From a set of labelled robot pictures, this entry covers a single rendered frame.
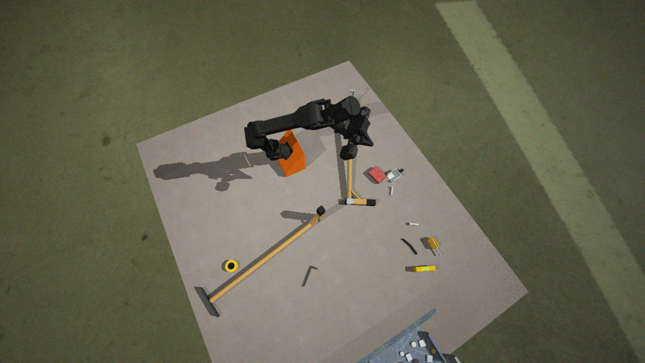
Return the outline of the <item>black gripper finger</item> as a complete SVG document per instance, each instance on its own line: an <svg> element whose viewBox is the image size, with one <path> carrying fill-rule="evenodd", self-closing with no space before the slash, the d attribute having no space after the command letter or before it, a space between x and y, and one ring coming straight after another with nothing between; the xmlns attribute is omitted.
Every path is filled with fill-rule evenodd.
<svg viewBox="0 0 645 363"><path fill-rule="evenodd" d="M360 142L360 143L357 143L357 144L355 144L355 145L373 146L373 144L372 144L371 142L369 142L368 140L366 140L366 139L364 138L364 136L361 136L361 142Z"/></svg>
<svg viewBox="0 0 645 363"><path fill-rule="evenodd" d="M359 136L364 136L364 138L365 138L366 140L368 140L369 142L371 142L371 143L374 145L374 143L373 143L373 141L371 140L371 138L369 137L368 133L366 133L366 134L358 134L358 135L359 135Z"/></svg>

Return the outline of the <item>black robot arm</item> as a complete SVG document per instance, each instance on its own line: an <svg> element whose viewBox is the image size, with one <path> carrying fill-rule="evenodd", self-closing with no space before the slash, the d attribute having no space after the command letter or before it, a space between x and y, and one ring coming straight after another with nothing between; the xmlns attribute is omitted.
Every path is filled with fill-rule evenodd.
<svg viewBox="0 0 645 363"><path fill-rule="evenodd" d="M323 110L321 105L325 105ZM355 117L356 115L356 117ZM370 122L369 114L356 97L349 96L344 100L331 104L331 99L314 100L304 106L300 106L296 112L287 115L267 119L265 121L249 122L244 127L246 146L250 149L261 149L265 151L267 158L272 160L284 158L285 160L293 153L289 143L279 143L278 140L267 138L268 134L281 133L283 131L302 127L306 130L319 130L324 127L332 127L336 130L342 122L350 118L347 133L354 137L354 134L366 134Z"/></svg>

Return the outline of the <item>yellow cylinder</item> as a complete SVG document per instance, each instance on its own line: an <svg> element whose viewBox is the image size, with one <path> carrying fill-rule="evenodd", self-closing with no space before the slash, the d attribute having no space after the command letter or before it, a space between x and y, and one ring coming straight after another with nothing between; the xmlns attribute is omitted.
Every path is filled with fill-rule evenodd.
<svg viewBox="0 0 645 363"><path fill-rule="evenodd" d="M225 264L226 270L229 273L234 273L238 268L238 263L234 260L230 260Z"/></svg>

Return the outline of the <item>white open tray with dark handle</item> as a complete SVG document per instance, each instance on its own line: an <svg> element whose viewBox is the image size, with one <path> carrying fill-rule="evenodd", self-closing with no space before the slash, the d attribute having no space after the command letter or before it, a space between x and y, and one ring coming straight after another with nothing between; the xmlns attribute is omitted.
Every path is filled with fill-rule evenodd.
<svg viewBox="0 0 645 363"><path fill-rule="evenodd" d="M401 168L399 171L397 169L395 169L392 172L390 172L387 175L387 177L389 177L390 181L393 183L394 181L396 181L397 179L399 179L401 177L401 172L403 172L403 171L404 171L403 168Z"/></svg>

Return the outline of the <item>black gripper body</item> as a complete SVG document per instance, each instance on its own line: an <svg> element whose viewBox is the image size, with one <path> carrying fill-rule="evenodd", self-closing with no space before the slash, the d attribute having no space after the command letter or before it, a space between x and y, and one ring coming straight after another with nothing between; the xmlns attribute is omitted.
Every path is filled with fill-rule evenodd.
<svg viewBox="0 0 645 363"><path fill-rule="evenodd" d="M367 106L362 106L361 109L364 109L366 112L368 112L368 114L371 111ZM344 136L343 137L344 139L349 139L348 144L342 147L342 150L340 153L340 158L343 160L356 158L358 147L355 144L361 142L361 136L359 136L358 134L353 133L354 137L352 137L347 133L346 130L349 123L350 123L350 118L342 122L341 126L338 127L336 130L334 130L334 133L340 133Z"/></svg>

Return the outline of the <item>long wooden-handled scraper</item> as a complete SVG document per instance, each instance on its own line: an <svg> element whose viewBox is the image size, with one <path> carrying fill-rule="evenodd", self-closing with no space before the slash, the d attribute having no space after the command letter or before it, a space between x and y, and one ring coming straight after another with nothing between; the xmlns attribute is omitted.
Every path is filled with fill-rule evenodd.
<svg viewBox="0 0 645 363"><path fill-rule="evenodd" d="M216 314L216 317L219 317L220 315L218 314L216 308L212 303L216 301L216 299L220 298L220 296L223 296L227 291L232 289L237 283L242 281L244 278L246 278L249 274L253 273L258 267L262 266L265 262L268 261L272 256L277 254L279 251L283 250L287 245L289 245L291 242L293 242L297 237L302 235L306 230L311 228L313 225L315 225L318 221L324 220L324 215L325 215L325 208L321 205L319 208L316 209L316 216L313 217L312 220L309 221L307 225L305 225L302 229L298 230L293 236L289 237L286 241L284 241L281 245L276 247L274 250L269 252L267 255L265 255L264 258L261 258L260 261L256 262L253 266L251 266L248 270L246 270L244 273L242 273L239 277L235 278L232 282L230 282L227 286L225 286L223 289L221 289L218 293L214 294L211 298L208 298L207 293L205 292L203 287L200 287L200 290L202 294L204 295L205 299L207 300L207 303L211 307L212 311L214 314Z"/></svg>

